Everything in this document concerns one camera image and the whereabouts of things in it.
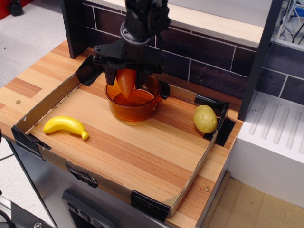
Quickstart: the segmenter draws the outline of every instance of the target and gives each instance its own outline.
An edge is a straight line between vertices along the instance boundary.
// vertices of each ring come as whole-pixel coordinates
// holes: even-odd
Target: orange bowl
[[[105,86],[112,113],[116,118],[129,122],[143,121],[151,117],[162,101],[160,92],[161,85],[154,76],[149,76],[142,88],[134,89],[128,98],[123,96],[116,81],[113,86]]]

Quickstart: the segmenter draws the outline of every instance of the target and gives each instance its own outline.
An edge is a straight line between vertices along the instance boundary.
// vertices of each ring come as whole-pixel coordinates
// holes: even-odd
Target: yellow banana
[[[52,133],[58,130],[67,130],[75,134],[81,135],[83,140],[86,140],[89,137],[89,133],[86,132],[83,124],[68,116],[57,116],[50,119],[46,125],[44,125],[44,133]]]

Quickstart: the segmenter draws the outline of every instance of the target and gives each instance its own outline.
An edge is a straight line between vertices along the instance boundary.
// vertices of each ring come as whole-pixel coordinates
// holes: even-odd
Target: gray floor
[[[0,20],[0,88],[66,39],[60,0],[35,0],[24,14]],[[0,145],[2,195],[51,223],[7,142]]]

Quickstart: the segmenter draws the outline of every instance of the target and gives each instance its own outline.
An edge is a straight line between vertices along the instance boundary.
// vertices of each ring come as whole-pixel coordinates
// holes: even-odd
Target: brick wall
[[[83,1],[89,46],[115,42],[125,12]],[[171,26],[162,32],[164,73],[242,98],[256,49]],[[159,42],[150,45],[159,48]]]
[[[304,105],[304,52],[274,43],[257,89]]]

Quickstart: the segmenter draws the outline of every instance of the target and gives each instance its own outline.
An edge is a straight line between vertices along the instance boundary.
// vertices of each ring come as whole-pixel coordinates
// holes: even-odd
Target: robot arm
[[[167,3],[167,0],[125,0],[127,14],[120,28],[121,38],[93,48],[93,63],[105,72],[108,84],[113,85],[118,69],[137,71],[136,89],[142,87],[150,74],[162,72],[165,58],[147,44],[171,23]]]

